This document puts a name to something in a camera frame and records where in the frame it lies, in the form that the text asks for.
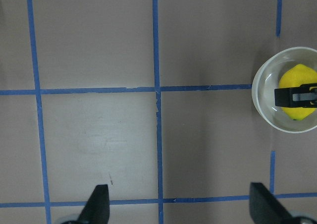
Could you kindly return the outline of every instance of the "bowl rim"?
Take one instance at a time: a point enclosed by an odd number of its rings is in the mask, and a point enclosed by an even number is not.
[[[276,128],[277,130],[283,131],[283,132],[287,132],[287,133],[303,133],[303,132],[307,132],[307,131],[311,131],[313,129],[315,129],[317,127],[313,126],[309,129],[306,130],[302,130],[302,131],[290,131],[290,130],[285,130],[282,129],[276,125],[274,125],[272,122],[270,122],[267,117],[265,116],[265,114],[263,113],[261,107],[260,107],[260,103],[259,103],[259,97],[258,97],[258,90],[259,90],[259,83],[260,83],[260,78],[263,75],[264,70],[267,68],[267,66],[271,63],[272,60],[274,60],[276,57],[278,57],[279,55],[288,52],[288,51],[294,51],[294,50],[308,50],[308,51],[312,51],[315,52],[317,54],[317,50],[313,49],[313,48],[309,48],[309,47],[291,47],[288,49],[285,49],[277,54],[275,54],[274,56],[272,56],[270,59],[268,59],[261,67],[260,69],[257,71],[257,74],[255,75],[253,82],[252,82],[252,90],[255,92],[255,100],[253,99],[253,101],[256,103],[256,108],[258,110],[258,112],[260,113],[260,115],[265,119],[265,121],[267,121],[267,123],[269,123],[271,126],[273,126],[274,128]]]

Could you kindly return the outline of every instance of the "yellow object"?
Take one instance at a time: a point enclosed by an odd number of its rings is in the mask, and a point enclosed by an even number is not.
[[[317,83],[317,72],[303,64],[298,64],[285,74],[279,81],[279,88],[299,87],[302,84]],[[315,108],[282,108],[293,120],[303,120],[312,114]]]

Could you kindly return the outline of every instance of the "tile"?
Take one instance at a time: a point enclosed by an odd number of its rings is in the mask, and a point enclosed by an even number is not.
[[[26,0],[0,0],[0,90],[34,89]]]
[[[154,85],[152,0],[33,0],[42,88]]]
[[[163,86],[249,84],[276,51],[276,0],[158,0]]]
[[[316,0],[283,0],[280,44],[281,49],[316,47]]]
[[[277,132],[275,193],[317,192],[316,130],[300,134]]]
[[[155,93],[42,98],[51,201],[157,198]]]
[[[45,208],[0,208],[0,222],[5,224],[46,223]]]
[[[164,92],[164,197],[247,195],[269,183],[272,128],[251,90]]]
[[[279,202],[294,216],[305,215],[316,220],[317,198],[282,198]]]
[[[165,224],[253,224],[248,201],[164,204]]]
[[[0,203],[43,202],[35,96],[1,96],[0,111]]]
[[[83,207],[52,207],[52,224],[75,220]],[[157,204],[111,205],[109,224],[158,224]]]

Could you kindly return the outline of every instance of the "vertical blue line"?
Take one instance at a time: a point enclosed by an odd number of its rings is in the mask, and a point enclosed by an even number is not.
[[[28,7],[28,17],[29,17],[29,30],[30,30],[30,43],[31,43],[31,52],[32,52],[34,85],[35,85],[36,104],[37,104],[37,112],[38,112],[39,140],[40,140],[42,176],[43,176],[43,188],[44,188],[44,204],[45,204],[45,212],[46,212],[46,222],[47,224],[51,224],[51,205],[50,205],[49,182],[48,182],[45,141],[44,141],[42,98],[41,98],[40,77],[39,77],[39,68],[38,68],[38,59],[37,59],[37,50],[36,50],[32,0],[27,0],[27,7]]]
[[[159,84],[159,12],[158,0],[153,0],[153,56],[154,84],[157,99],[157,150],[158,150],[158,223],[164,223],[163,217],[163,164],[162,164],[162,122],[161,89]]]
[[[274,194],[275,183],[275,151],[271,151],[270,168],[269,168],[269,191]]]
[[[276,11],[276,36],[279,37],[281,34],[282,24],[282,0],[277,0],[277,11]]]

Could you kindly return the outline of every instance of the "bowl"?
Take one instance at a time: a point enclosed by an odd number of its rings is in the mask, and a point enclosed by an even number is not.
[[[282,75],[297,64],[317,71],[317,51],[307,47],[286,49],[265,62],[252,83],[252,100],[259,114],[274,128],[288,133],[302,133],[317,127],[317,110],[298,121],[275,106],[274,89],[278,88]]]

